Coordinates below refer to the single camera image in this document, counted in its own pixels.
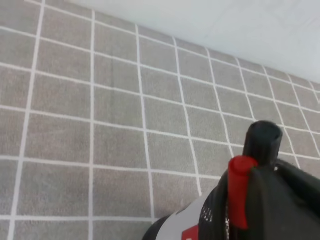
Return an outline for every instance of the white line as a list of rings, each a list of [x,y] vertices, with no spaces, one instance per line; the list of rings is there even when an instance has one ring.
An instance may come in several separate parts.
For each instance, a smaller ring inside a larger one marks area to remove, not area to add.
[[[49,39],[49,38],[46,38],[46,37],[41,37],[40,39],[42,41],[45,41],[45,42],[48,42],[48,43],[56,44],[56,45],[59,45],[59,46],[70,48],[70,49],[79,50],[79,51],[82,51],[82,52],[85,52],[85,53],[88,53],[88,54],[91,52],[89,49],[85,49],[83,47],[71,45],[71,44],[68,44],[68,43],[65,43],[65,42],[62,42],[62,41],[57,41],[57,40]]]
[[[137,63],[135,61],[123,59],[123,58],[120,58],[120,57],[117,57],[117,56],[111,56],[111,55],[108,55],[108,54],[105,54],[105,53],[102,53],[102,52],[98,52],[98,51],[95,51],[94,53],[97,56],[105,57],[107,59],[118,60],[120,62],[131,64],[131,65],[135,65],[135,66],[137,65]]]
[[[171,47],[171,48],[174,48],[175,46],[173,46],[172,44],[170,43],[167,43],[167,42],[164,42],[164,41],[161,41],[161,40],[157,40],[157,39],[154,39],[154,38],[151,38],[149,36],[144,36],[144,35],[139,35],[139,37],[141,39],[147,39],[147,40],[150,40],[152,42],[155,42],[155,43],[158,43],[158,44],[162,44],[162,45],[166,45],[168,47]]]
[[[181,78],[183,78],[183,79],[188,79],[188,80],[191,80],[191,81],[195,81],[195,82],[197,82],[197,83],[214,86],[214,84],[213,84],[212,82],[209,82],[209,81],[201,80],[201,79],[194,78],[194,77],[187,76],[187,75],[180,75],[180,76],[181,76]]]
[[[89,163],[82,162],[73,162],[73,161],[61,161],[61,160],[49,160],[49,159],[38,159],[25,157],[23,161],[26,163],[34,163],[34,164],[47,164],[47,165],[55,165],[55,166],[65,166],[65,167],[79,167],[79,168],[89,168]]]
[[[271,84],[270,78],[269,78],[269,76],[268,76],[267,70],[266,70],[266,68],[265,68],[264,66],[262,66],[262,68],[263,68],[264,73],[265,73],[265,75],[266,75],[266,79],[268,80],[268,83],[269,83],[269,86],[270,86],[270,89],[271,89],[271,94],[272,94],[273,102],[274,102],[274,104],[275,104],[276,110],[278,111],[278,114],[279,114],[281,123],[282,123],[282,125],[285,125],[285,124],[284,124],[284,119],[282,118],[281,112],[280,112],[279,107],[278,107],[278,104],[277,104],[277,102],[276,102],[274,89],[273,89],[273,87],[272,87],[272,84]],[[290,144],[292,153],[294,154],[294,159],[295,159],[296,165],[298,166],[299,169],[301,169],[300,164],[299,164],[299,161],[298,161],[298,158],[295,156],[296,153],[295,153],[294,146],[293,146],[293,144],[292,144],[291,138],[290,138],[290,136],[289,136],[289,134],[288,134],[288,131],[287,131],[287,129],[286,129],[285,127],[284,127],[283,129],[284,129],[284,134],[286,134],[287,137],[288,137],[288,140],[289,140],[289,144]]]
[[[233,147],[240,147],[243,148],[242,145],[237,145],[231,143],[230,144]],[[320,161],[320,157],[313,157],[313,156],[304,156],[299,154],[293,154],[288,152],[282,152],[280,151],[279,154],[286,155],[286,156],[292,156],[297,158],[304,158],[309,160],[315,160]],[[20,158],[16,156],[6,156],[6,155],[0,155],[0,161],[19,161]],[[71,162],[71,161],[61,161],[61,160],[48,160],[48,159],[39,159],[39,158],[30,158],[25,157],[24,158],[25,163],[35,163],[35,164],[45,164],[45,165],[53,165],[53,166],[64,166],[64,167],[77,167],[77,168],[90,168],[90,163],[82,163],[82,162]],[[109,166],[109,165],[101,165],[101,164],[94,164],[93,169],[99,169],[99,170],[111,170],[111,171],[119,171],[119,172],[134,172],[134,173],[148,173],[151,171],[152,173],[157,174],[168,174],[168,175],[176,175],[176,176],[184,176],[184,177],[192,177],[196,178],[197,175],[195,173],[188,173],[188,172],[179,172],[179,171],[171,171],[171,170],[163,170],[163,169],[151,169],[148,170],[147,168],[131,168],[131,167],[122,167],[122,166]],[[205,179],[217,179],[219,180],[220,176],[211,176],[211,175],[204,175],[199,174],[200,178]]]
[[[220,104],[220,100],[219,100],[219,96],[218,96],[218,91],[217,91],[217,88],[215,86],[216,85],[216,78],[215,78],[214,69],[212,67],[212,62],[210,60],[210,52],[209,52],[209,50],[207,48],[205,50],[206,50],[208,61],[209,61],[210,72],[211,72],[211,77],[212,77],[212,83],[214,84],[213,89],[214,89],[216,101],[218,103],[218,109],[219,109],[219,112],[220,112],[220,115],[221,115],[221,118],[222,118],[222,122],[223,122],[223,126],[224,126],[224,133],[225,133],[226,141],[227,141],[227,144],[229,146],[231,157],[233,158],[235,156],[235,154],[234,154],[234,151],[233,151],[233,149],[231,147],[231,144],[230,144],[227,123],[226,123],[225,117],[224,117],[223,112],[222,112],[222,108],[221,108],[221,104]]]
[[[246,71],[246,72],[249,72],[249,73],[252,73],[252,74],[257,74],[257,75],[260,75],[260,76],[264,76],[266,77],[266,75],[264,73],[261,73],[261,72],[258,72],[258,71],[253,71],[253,70],[250,70],[248,68],[245,68],[245,67],[242,67],[241,64],[240,64],[240,67],[242,70]]]
[[[0,67],[31,73],[31,69],[30,68],[25,68],[25,67],[22,67],[22,66],[15,66],[15,65],[12,65],[12,64],[4,63],[4,62],[0,62]]]
[[[18,31],[18,30],[15,30],[15,29],[12,29],[12,28],[9,28],[9,27],[5,27],[5,26],[0,26],[0,30],[3,30],[3,31],[6,31],[6,32],[10,32],[10,33],[13,33],[13,34],[20,34],[20,35],[23,35],[23,36],[26,36],[26,37],[29,37],[29,38],[36,38],[36,35],[34,34],[31,34],[31,33],[27,33],[27,32],[24,32],[24,31]]]
[[[94,165],[94,169],[112,170],[120,172],[137,172],[137,173],[148,173],[149,170],[146,168],[130,168],[123,166],[107,166],[107,165]]]
[[[157,96],[151,96],[151,95],[145,95],[145,94],[143,94],[142,96],[147,98],[147,99],[153,99],[153,100],[161,101],[161,102],[164,102],[164,103],[183,106],[183,104],[181,102],[178,102],[178,101],[172,101],[172,100],[168,100],[168,99],[165,99],[165,98],[160,98],[160,97],[157,97]]]
[[[105,88],[104,86],[100,86],[100,85],[95,85],[95,87],[102,88],[102,89]],[[112,88],[112,87],[106,87],[105,89],[106,90],[113,90],[113,91],[123,92],[122,89],[117,89],[117,88]],[[127,92],[128,94],[135,95],[135,96],[141,96],[141,94],[139,94],[139,93],[128,92],[128,91],[125,91],[125,92]],[[164,98],[159,98],[159,97],[154,97],[154,96],[144,95],[144,94],[142,96],[145,97],[145,98],[155,99],[157,101],[161,101],[161,102],[165,102],[165,103],[171,103],[171,104],[183,106],[183,104],[180,103],[180,102],[170,101],[170,100],[167,100],[167,99],[164,99]],[[199,106],[194,106],[194,105],[189,105],[189,104],[186,104],[186,107],[192,108],[192,109],[199,109],[199,110],[210,112],[210,113],[218,113],[218,114],[220,113],[217,110],[212,110],[212,109],[209,109],[209,108],[199,107]],[[0,105],[0,109],[16,111],[16,112],[22,112],[22,113],[26,112],[26,110],[24,108],[6,106],[6,105]],[[83,117],[77,117],[77,116],[71,116],[71,115],[65,115],[65,114],[57,114],[57,113],[45,112],[45,111],[39,111],[39,110],[30,110],[30,113],[31,114],[42,115],[42,116],[47,116],[47,117],[53,117],[53,118],[59,118],[59,119],[67,119],[67,120],[79,121],[79,122],[84,122],[84,123],[90,123],[90,119],[83,118]],[[253,119],[251,117],[240,116],[240,115],[236,115],[236,114],[232,114],[232,113],[228,113],[228,112],[222,112],[222,114],[224,116],[230,116],[230,117],[249,120],[249,121],[255,121],[256,120],[256,119]],[[134,131],[143,131],[143,129],[139,128],[139,127],[119,125],[119,124],[115,124],[115,123],[103,122],[103,121],[98,121],[98,120],[95,120],[94,123],[98,124],[98,125],[102,125],[102,126],[112,127],[112,128],[127,129],[127,130],[134,130]],[[307,133],[311,132],[312,134],[320,135],[320,132],[309,131],[308,129],[301,129],[301,128],[287,126],[287,125],[283,125],[283,124],[278,124],[278,126],[286,128],[286,129],[292,129],[292,130],[296,130],[296,131],[300,131],[300,132],[307,132]],[[184,135],[179,135],[179,134],[170,133],[170,132],[160,132],[160,131],[152,130],[152,129],[147,129],[147,132],[160,134],[160,135],[167,135],[167,136],[172,136],[172,137],[177,137],[177,138],[186,138],[186,139],[188,138],[187,136],[184,136]],[[203,141],[206,141],[206,142],[210,141],[209,139],[205,139],[205,138],[198,138],[198,139],[202,139]]]
[[[91,85],[89,81],[78,80],[78,79],[75,79],[75,78],[71,78],[71,77],[67,77],[67,76],[60,76],[60,75],[56,75],[56,74],[52,74],[52,73],[48,73],[48,72],[44,72],[44,71],[36,70],[35,73],[37,75],[46,76],[46,77],[50,77],[50,78],[58,79],[58,80],[69,81],[69,82],[73,82],[73,83],[76,83],[76,84],[84,84],[84,85],[87,85],[87,86]]]
[[[168,175],[190,177],[190,178],[203,178],[203,179],[216,179],[216,180],[219,180],[221,178],[221,176],[211,176],[211,175],[203,175],[203,174],[180,172],[180,171],[169,171],[169,170],[162,170],[162,169],[151,169],[151,172],[155,174],[168,174]]]
[[[46,4],[46,0],[42,0],[40,14],[39,14],[39,20],[38,20],[38,26],[37,26],[37,31],[36,31],[36,40],[35,40],[34,53],[33,53],[29,91],[28,91],[26,111],[25,111],[25,117],[24,117],[24,123],[23,123],[23,132],[22,132],[22,139],[21,139],[21,146],[20,146],[20,153],[19,153],[20,160],[18,162],[16,177],[15,177],[14,195],[13,195],[12,209],[11,209],[11,216],[13,217],[13,219],[11,219],[11,221],[10,221],[10,227],[9,227],[9,232],[8,232],[8,237],[7,237],[8,240],[13,240],[14,235],[15,235],[16,222],[15,222],[14,218],[16,217],[17,210],[18,210],[20,185],[21,185],[22,170],[23,170],[23,164],[24,164],[23,158],[25,156],[25,150],[26,150],[28,126],[29,126],[29,119],[30,119],[30,109],[31,109],[32,96],[33,96],[33,90],[34,90],[34,85],[35,85],[40,37],[41,37],[42,23],[43,23],[44,13],[45,13],[45,4]]]
[[[144,68],[144,69],[154,70],[154,71],[157,71],[159,73],[169,74],[169,75],[176,76],[176,77],[178,76],[178,74],[175,73],[175,72],[167,71],[167,70],[164,70],[164,69],[161,69],[161,68],[156,68],[156,67],[148,66],[148,65],[144,65],[144,64],[140,64],[140,66],[142,68]]]
[[[115,221],[115,222],[153,222],[150,217],[130,217],[130,216],[95,216],[93,221]]]
[[[97,120],[94,121],[94,124],[106,126],[106,127],[111,127],[111,128],[116,128],[116,129],[132,130],[132,131],[139,131],[139,132],[144,131],[143,128],[139,128],[139,127],[135,127],[135,126],[125,126],[125,125],[119,125],[119,124],[97,121]]]
[[[94,149],[95,149],[95,20],[96,12],[92,10],[91,45],[90,45],[90,161],[89,161],[89,196],[88,196],[88,240],[94,239]]]
[[[0,215],[0,220],[12,220],[10,215]],[[106,222],[151,222],[149,217],[130,217],[130,216],[28,216],[18,215],[15,221],[33,221],[33,222],[87,222],[87,221],[106,221]]]
[[[101,84],[97,84],[97,83],[95,83],[94,86],[97,88],[106,89],[109,91],[116,91],[119,93],[130,94],[130,95],[134,95],[134,96],[141,96],[141,94],[139,92],[124,90],[124,89],[117,88],[117,87],[105,86],[105,85],[101,85]]]
[[[238,66],[239,66],[239,69],[240,69],[240,75],[241,75],[242,83],[243,83],[243,86],[244,86],[245,96],[246,96],[246,99],[247,99],[248,104],[249,104],[251,116],[255,120],[256,118],[255,118],[255,115],[254,115],[254,111],[252,110],[252,107],[251,107],[251,102],[250,102],[249,97],[248,97],[247,85],[246,85],[246,81],[245,81],[245,78],[244,78],[244,75],[243,75],[243,72],[242,72],[242,68],[240,67],[239,59],[237,57],[235,57],[235,60],[238,63]]]
[[[19,157],[18,156],[0,155],[0,160],[19,161]]]
[[[57,118],[57,119],[66,119],[66,120],[73,120],[73,121],[78,121],[78,122],[83,122],[83,123],[90,123],[90,119],[76,117],[76,116],[61,115],[61,114],[44,112],[44,111],[37,111],[37,110],[30,110],[30,113],[41,115],[41,116]]]
[[[202,179],[213,179],[213,180],[220,180],[221,176],[208,176],[208,175],[199,175],[200,178]]]
[[[62,14],[66,14],[66,15],[69,15],[69,16],[72,16],[72,17],[75,17],[75,18],[78,18],[78,19],[83,19],[83,20],[86,20],[88,22],[91,22],[91,19],[89,17],[81,16],[81,15],[72,13],[70,11],[65,11],[65,10],[62,10],[62,9],[54,7],[54,6],[46,5],[45,8],[50,9],[50,10],[54,10],[56,12],[59,12],[59,13],[62,13]]]
[[[191,130],[190,130],[189,116],[188,116],[188,111],[187,111],[186,102],[185,102],[184,90],[182,88],[182,83],[181,83],[180,63],[179,63],[179,53],[178,53],[177,41],[176,41],[176,39],[174,37],[172,37],[172,39],[173,39],[173,42],[174,42],[175,60],[176,60],[176,68],[177,68],[177,74],[178,74],[179,88],[180,88],[180,93],[181,93],[181,100],[182,100],[183,109],[184,109],[184,115],[185,115],[188,138],[189,138],[191,152],[192,152],[192,156],[193,156],[194,170],[195,170],[195,174],[196,174],[196,184],[197,184],[199,196],[201,196],[202,195],[202,191],[201,191],[201,186],[200,186],[198,162],[197,162],[196,152],[195,152],[195,148],[194,148],[194,143],[193,143],[192,138],[191,138],[192,136],[191,136]]]
[[[58,42],[58,41],[55,41],[55,42],[59,43],[62,46],[67,46],[67,44],[65,44],[65,43],[61,43],[61,42]],[[124,62],[124,63],[129,63],[129,64],[132,64],[132,65],[135,65],[135,66],[137,65],[136,62],[133,62],[133,61],[130,61],[130,60],[126,60],[126,59],[122,59],[122,58],[115,57],[115,56],[110,56],[110,55],[107,55],[107,54],[104,54],[104,53],[101,53],[101,52],[95,52],[95,55],[106,57],[106,58],[109,58],[109,59],[114,59],[114,60],[117,60],[117,61],[120,61],[120,62]],[[31,70],[28,69],[28,68],[24,68],[24,67],[20,67],[20,66],[14,66],[14,65],[2,63],[2,62],[0,62],[0,66],[1,67],[5,67],[5,68],[9,68],[9,69],[15,69],[15,70],[21,70],[21,71],[25,71],[25,72],[31,72]],[[174,73],[174,72],[166,71],[166,70],[163,70],[163,69],[160,69],[160,68],[151,67],[151,66],[147,66],[147,65],[143,65],[143,64],[141,64],[140,66],[143,67],[143,68],[146,68],[146,69],[158,71],[160,73],[165,73],[165,74],[170,74],[172,76],[177,76],[177,74]],[[60,78],[62,80],[72,81],[72,82],[79,83],[79,84],[87,84],[87,85],[90,84],[90,83],[88,83],[87,81],[84,81],[84,80],[78,80],[78,79],[74,79],[74,78],[70,78],[70,77],[59,76],[59,75],[55,75],[55,74],[52,74],[52,73],[46,73],[46,72],[42,72],[42,71],[36,71],[36,73],[37,74],[41,74],[41,75],[45,75],[45,76],[48,76],[48,77]],[[259,98],[259,99],[264,99],[264,100],[268,100],[268,101],[272,101],[272,102],[275,101],[276,103],[280,103],[280,104],[284,104],[284,105],[287,105],[287,106],[299,108],[299,106],[296,105],[296,104],[292,104],[292,103],[289,103],[289,102],[284,102],[284,101],[277,100],[277,99],[273,100],[270,97],[261,96],[261,95],[257,95],[257,94],[250,93],[250,92],[246,93],[243,90],[239,90],[239,89],[235,89],[235,88],[231,88],[231,87],[227,87],[227,86],[223,86],[223,85],[219,85],[219,84],[213,84],[211,82],[207,82],[207,81],[204,81],[204,80],[201,80],[201,79],[197,79],[197,78],[194,78],[194,77],[190,77],[190,76],[186,76],[186,75],[181,75],[181,77],[185,78],[185,79],[188,79],[188,80],[191,80],[191,81],[198,82],[198,83],[202,83],[202,84],[206,84],[206,85],[210,85],[210,86],[216,86],[217,88],[234,91],[234,92],[241,93],[241,94],[247,94],[248,96],[256,97],[256,98]],[[136,92],[130,92],[130,91],[127,91],[127,90],[108,87],[108,86],[103,86],[103,85],[100,85],[100,84],[95,84],[95,86],[96,87],[100,87],[100,88],[105,88],[105,89],[112,89],[112,90],[119,91],[119,92],[122,91],[122,92],[125,92],[125,93],[128,93],[128,94],[135,94],[135,95],[137,94]],[[309,109],[307,107],[302,107],[301,106],[301,109],[307,110],[307,111],[310,111],[310,112],[313,112],[313,113],[320,114],[320,111],[317,111],[317,110],[314,110],[314,109]]]
[[[320,99],[318,98],[316,89],[315,89],[314,85],[313,85],[311,82],[309,82],[309,83],[310,83],[310,85],[311,85],[311,87],[312,87],[313,93],[314,93],[314,95],[315,95],[315,99],[317,99],[317,101],[318,101],[318,103],[319,103]]]
[[[148,177],[149,177],[151,219],[152,219],[152,223],[153,223],[153,222],[155,222],[154,186],[153,186],[153,178],[152,178],[152,173],[151,173],[148,136],[147,136],[146,109],[145,109],[145,100],[143,97],[144,91],[143,91],[143,86],[142,86],[141,67],[140,67],[140,39],[139,39],[138,25],[135,25],[135,31],[136,31],[136,51],[137,51],[139,90],[140,90],[140,94],[141,94],[140,98],[141,98],[144,149],[145,149],[146,166],[148,169]]]
[[[229,65],[229,66],[234,67],[234,68],[237,68],[237,69],[239,68],[238,65],[235,65],[235,64],[232,64],[232,63],[229,63],[229,62],[226,62],[226,61],[222,61],[222,60],[219,60],[219,59],[216,59],[216,58],[213,58],[213,57],[210,57],[210,60],[215,61],[215,62],[217,62],[217,63]]]
[[[290,82],[292,83],[292,79],[291,79],[290,75],[287,74],[287,76],[289,77]],[[316,151],[317,151],[317,153],[318,153],[318,156],[320,157],[320,151],[319,151],[317,142],[316,142],[316,140],[315,140],[314,135],[312,134],[312,131],[311,131],[311,129],[310,129],[310,126],[309,126],[309,123],[308,123],[307,118],[306,118],[306,116],[305,116],[305,113],[304,113],[304,111],[301,109],[300,100],[299,100],[299,98],[298,98],[298,94],[297,94],[296,88],[295,88],[294,86],[293,86],[293,91],[294,91],[296,100],[298,101],[298,104],[299,104],[299,107],[300,107],[300,111],[301,111],[302,116],[303,116],[303,118],[304,118],[305,124],[306,124],[306,126],[307,126],[307,128],[308,128],[308,130],[309,130],[309,133],[311,134],[311,137],[312,137],[312,140],[313,140],[313,144],[314,144],[314,146],[315,146],[315,149],[316,149]]]
[[[0,109],[10,110],[10,111],[17,111],[17,112],[21,112],[21,113],[25,113],[26,112],[26,110],[24,108],[14,107],[14,106],[0,105]]]
[[[179,46],[177,46],[176,48],[177,48],[178,50],[183,51],[183,52],[186,52],[186,53],[189,53],[189,54],[193,54],[193,55],[196,55],[196,56],[198,56],[198,57],[207,59],[207,56],[206,56],[206,55],[203,55],[203,54],[200,54],[200,53],[197,53],[197,52],[194,52],[194,51],[190,51],[190,50],[188,50],[188,49],[185,49],[185,48],[182,48],[182,47],[179,47]]]
[[[118,30],[118,31],[126,33],[126,34],[130,34],[130,35],[134,35],[134,36],[136,35],[135,32],[132,32],[132,31],[129,31],[129,30],[125,30],[125,29],[122,29],[122,28],[117,27],[117,26],[112,26],[112,25],[106,24],[106,23],[98,21],[98,20],[95,21],[95,24],[98,24],[98,25],[103,26],[103,27],[107,27],[109,29]]]

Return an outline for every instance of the gray carpet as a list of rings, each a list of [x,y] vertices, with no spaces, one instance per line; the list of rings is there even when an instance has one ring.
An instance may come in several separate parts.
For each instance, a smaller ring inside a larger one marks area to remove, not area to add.
[[[256,120],[320,177],[320,84],[62,0],[0,2],[0,239],[139,240]]]

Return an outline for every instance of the black knob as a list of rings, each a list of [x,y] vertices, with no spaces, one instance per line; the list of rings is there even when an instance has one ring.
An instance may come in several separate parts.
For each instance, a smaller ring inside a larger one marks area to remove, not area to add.
[[[257,121],[246,133],[243,155],[254,158],[259,166],[274,167],[282,136],[281,129],[273,122]]]

